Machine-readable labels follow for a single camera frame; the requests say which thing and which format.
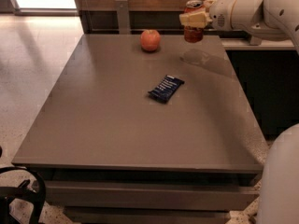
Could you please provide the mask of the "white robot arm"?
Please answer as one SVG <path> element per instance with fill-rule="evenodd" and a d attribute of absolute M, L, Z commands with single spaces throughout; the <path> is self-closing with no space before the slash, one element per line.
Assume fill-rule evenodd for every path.
<path fill-rule="evenodd" d="M 179 20 L 193 29 L 211 25 L 299 45 L 299 0 L 206 0 Z M 299 124 L 281 133 L 268 151 L 256 224 L 299 224 Z"/>

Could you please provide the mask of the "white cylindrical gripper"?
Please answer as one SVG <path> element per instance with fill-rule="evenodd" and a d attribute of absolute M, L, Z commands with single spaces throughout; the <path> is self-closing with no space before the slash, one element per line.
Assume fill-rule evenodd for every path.
<path fill-rule="evenodd" d="M 210 23 L 219 31 L 232 31 L 232 13 L 237 0 L 205 0 L 203 5 L 205 11 L 195 10 L 179 15 L 180 23 L 183 26 L 192 28 L 205 28 Z"/>

